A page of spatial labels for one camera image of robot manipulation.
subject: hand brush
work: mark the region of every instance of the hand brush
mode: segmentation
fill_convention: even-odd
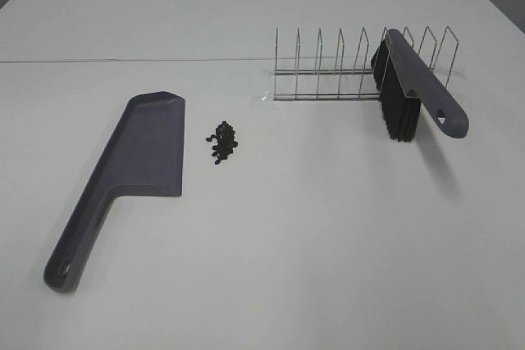
[[[467,114],[398,30],[387,30],[372,68],[392,139],[412,141],[421,103],[443,133],[455,139],[467,135]]]

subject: gray brush handle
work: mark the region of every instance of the gray brush handle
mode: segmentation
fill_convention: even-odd
[[[455,139],[465,137],[468,118],[463,108],[398,30],[388,30],[385,39],[404,94],[417,96],[443,133]]]

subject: dish rack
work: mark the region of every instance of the dish rack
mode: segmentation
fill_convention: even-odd
[[[375,52],[381,41],[385,38],[387,28],[381,34],[381,40],[372,50]],[[415,50],[415,40],[410,29],[405,26],[403,36]],[[425,61],[428,67],[435,72],[440,55],[444,52],[445,42],[452,43],[454,48],[450,65],[446,68],[446,81],[443,85],[447,88],[450,76],[454,68],[454,62],[459,48],[459,40],[454,31],[446,26],[445,31],[438,42],[432,29],[427,26],[423,31],[421,41],[417,46],[417,54],[423,59],[422,49],[428,51]],[[347,44],[343,30],[339,28],[337,34],[336,55],[333,57],[323,56],[325,47],[323,32],[321,28],[317,31],[317,46],[315,57],[305,57],[301,53],[301,32],[297,29],[295,35],[295,51],[293,57],[279,58],[279,28],[276,29],[275,46],[275,70],[274,70],[274,89],[273,99],[279,101],[302,101],[302,100],[377,100],[379,91],[375,85],[371,89],[363,89],[365,75],[372,75],[373,69],[370,66],[370,39],[367,30],[363,27],[359,36],[355,57],[346,58]]]

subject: black bristles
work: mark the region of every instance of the black bristles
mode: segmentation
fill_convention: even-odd
[[[408,142],[416,133],[421,100],[404,96],[388,52],[383,40],[372,58],[373,76],[377,89],[381,89],[379,101],[388,134],[392,139]]]

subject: white table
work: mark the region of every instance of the white table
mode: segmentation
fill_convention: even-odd
[[[377,102],[261,100],[278,25],[427,24],[461,40],[466,139],[424,116],[392,142]],[[161,58],[181,61],[130,61]],[[0,348],[525,346],[525,37],[487,0],[12,0],[0,59]],[[100,152],[157,90],[186,99],[182,197],[117,199],[54,293]],[[214,166],[223,119],[240,145]]]

